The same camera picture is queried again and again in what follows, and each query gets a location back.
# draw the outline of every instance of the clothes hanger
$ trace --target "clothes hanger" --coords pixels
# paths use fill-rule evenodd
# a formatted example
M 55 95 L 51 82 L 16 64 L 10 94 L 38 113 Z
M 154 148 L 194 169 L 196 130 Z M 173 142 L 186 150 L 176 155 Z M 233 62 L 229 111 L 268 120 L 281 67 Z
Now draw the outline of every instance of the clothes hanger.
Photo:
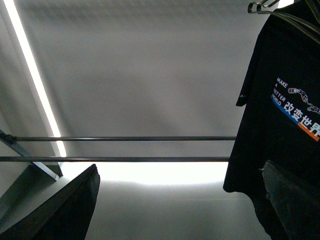
M 298 30 L 300 30 L 301 32 L 303 32 L 305 35 L 307 35 L 309 38 L 311 38 L 312 40 L 314 40 L 316 43 L 318 43 L 320 45 L 320 39 L 315 36 L 315 33 L 318 34 L 320 36 L 320 28 L 299 18 L 296 16 L 293 16 L 291 14 L 288 13 L 284 13 L 284 12 L 273 12 L 273 11 L 268 11 L 268 10 L 262 10 L 263 8 L 271 8 L 272 6 L 274 6 L 275 4 L 277 4 L 280 0 L 274 0 L 272 3 L 270 4 L 265 4 L 266 2 L 268 2 L 268 0 L 263 0 L 260 2 L 251 2 L 248 6 L 248 13 L 249 14 L 270 14 L 270 15 L 274 15 L 284 21 L 286 21 L 287 23 L 291 24 L 292 26 L 294 26 L 295 28 L 297 28 Z M 310 10 L 312 11 L 312 14 L 314 15 L 315 19 L 317 20 L 318 23 L 320 23 L 320 0 L 305 0 L 307 5 L 309 6 Z

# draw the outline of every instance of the metal bracket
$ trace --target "metal bracket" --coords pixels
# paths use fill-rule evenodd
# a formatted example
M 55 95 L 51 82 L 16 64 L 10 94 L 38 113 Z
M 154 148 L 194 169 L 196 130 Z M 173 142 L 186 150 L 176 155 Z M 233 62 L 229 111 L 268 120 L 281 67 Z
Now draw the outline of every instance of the metal bracket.
M 15 151 L 20 156 L 29 157 L 29 158 L 32 157 L 32 155 L 27 150 L 25 150 L 21 145 L 19 145 L 17 143 L 17 140 L 14 136 L 4 133 L 1 129 L 0 129 L 0 141 L 3 142 L 5 145 L 7 145 L 9 148 L 11 148 L 13 151 Z M 47 175 L 49 175 L 55 181 L 57 181 L 59 179 L 58 174 L 54 173 L 51 169 L 49 169 L 42 162 L 30 161 L 30 163 L 33 164 L 34 166 L 38 167 L 39 169 L 41 169 L 43 172 L 45 172 Z

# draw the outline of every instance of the t-shirt sleeve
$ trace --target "t-shirt sleeve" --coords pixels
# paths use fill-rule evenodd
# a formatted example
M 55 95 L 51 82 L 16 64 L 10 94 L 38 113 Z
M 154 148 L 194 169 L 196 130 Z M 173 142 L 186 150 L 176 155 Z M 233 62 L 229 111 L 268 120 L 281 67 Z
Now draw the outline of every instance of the t-shirt sleeve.
M 254 76 L 256 74 L 256 68 L 261 55 L 261 49 L 263 48 L 265 38 L 266 38 L 266 29 L 265 27 L 263 27 L 263 29 L 259 33 L 258 38 L 256 40 L 253 54 L 252 54 L 252 57 L 248 66 L 248 70 L 246 72 L 244 82 L 242 85 L 242 89 L 240 91 L 238 100 L 235 104 L 238 107 L 244 106 L 248 102 Z

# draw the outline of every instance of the printed graphic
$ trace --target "printed graphic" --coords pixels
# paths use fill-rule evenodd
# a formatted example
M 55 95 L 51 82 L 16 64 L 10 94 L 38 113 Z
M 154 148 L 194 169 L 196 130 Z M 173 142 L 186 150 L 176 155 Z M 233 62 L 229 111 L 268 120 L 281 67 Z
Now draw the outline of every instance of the printed graphic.
M 305 91 L 301 90 L 301 89 L 297 89 L 297 88 L 289 88 L 288 89 L 288 93 L 290 94 L 300 94 L 301 95 L 301 99 L 304 103 L 308 104 L 309 107 L 307 108 L 307 110 L 309 112 L 314 112 L 320 115 L 320 108 L 314 106 L 312 103 L 309 103 L 308 101 L 308 96 L 305 93 Z
M 277 79 L 279 83 L 279 87 L 287 88 L 288 83 L 281 80 L 279 77 Z M 308 134 L 311 138 L 316 140 L 317 142 L 320 139 L 320 124 L 315 122 L 311 119 L 308 115 L 303 113 L 303 109 L 298 109 L 294 106 L 293 101 L 288 101 L 287 97 L 285 97 L 281 93 L 281 89 L 278 89 L 278 83 L 275 84 L 273 89 L 273 94 L 271 95 L 271 99 L 273 103 L 294 123 L 296 123 L 299 128 L 301 128 L 306 134 Z M 309 103 L 309 99 L 307 94 L 298 88 L 288 88 L 288 90 L 284 91 L 288 92 L 289 94 L 300 94 L 302 101 L 307 104 L 309 107 L 307 110 L 309 112 L 314 112 L 320 115 L 320 108 L 314 106 L 313 104 Z

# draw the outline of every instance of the white ceiling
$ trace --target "white ceiling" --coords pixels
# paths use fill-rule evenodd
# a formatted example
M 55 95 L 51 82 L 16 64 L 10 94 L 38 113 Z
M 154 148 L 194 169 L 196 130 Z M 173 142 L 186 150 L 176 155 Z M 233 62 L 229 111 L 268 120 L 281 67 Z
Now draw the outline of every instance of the white ceiling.
M 243 108 L 235 103 L 266 19 L 248 14 L 247 0 L 17 0 L 16 5 L 63 136 L 237 134 Z M 12 88 L 6 79 L 1 84 Z M 13 98 L 23 102 L 26 96 Z M 35 106 L 27 106 L 30 113 L 38 114 Z M 9 123 L 10 107 L 0 105 Z M 45 135 L 34 131 L 35 124 L 11 125 L 19 136 Z M 37 150 L 42 144 L 33 147 L 34 154 L 43 155 Z M 213 157 L 229 156 L 232 146 L 230 141 L 112 142 L 68 144 L 66 150 L 69 156 Z

